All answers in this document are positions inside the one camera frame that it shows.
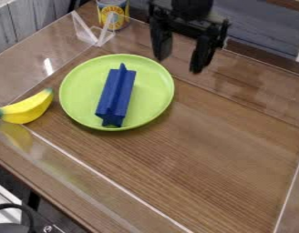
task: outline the blue block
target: blue block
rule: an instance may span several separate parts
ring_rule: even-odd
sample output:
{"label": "blue block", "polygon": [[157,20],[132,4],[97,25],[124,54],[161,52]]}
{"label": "blue block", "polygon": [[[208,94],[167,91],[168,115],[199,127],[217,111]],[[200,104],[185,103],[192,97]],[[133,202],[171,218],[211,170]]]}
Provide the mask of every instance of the blue block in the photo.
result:
{"label": "blue block", "polygon": [[123,126],[127,115],[129,98],[135,83],[136,72],[129,71],[121,64],[119,69],[110,69],[101,99],[96,110],[96,116],[102,119],[102,126]]}

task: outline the green plate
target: green plate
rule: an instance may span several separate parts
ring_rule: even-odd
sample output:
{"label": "green plate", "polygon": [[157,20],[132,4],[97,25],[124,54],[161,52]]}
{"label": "green plate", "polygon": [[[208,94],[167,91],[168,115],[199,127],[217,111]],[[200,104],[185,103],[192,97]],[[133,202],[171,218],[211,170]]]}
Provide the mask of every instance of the green plate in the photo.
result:
{"label": "green plate", "polygon": [[[137,72],[129,108],[123,127],[102,127],[94,116],[109,69],[124,63]],[[133,55],[94,58],[65,77],[60,88],[61,107],[69,117],[86,127],[123,131],[149,123],[167,109],[173,98],[173,80],[167,69],[153,60]]]}

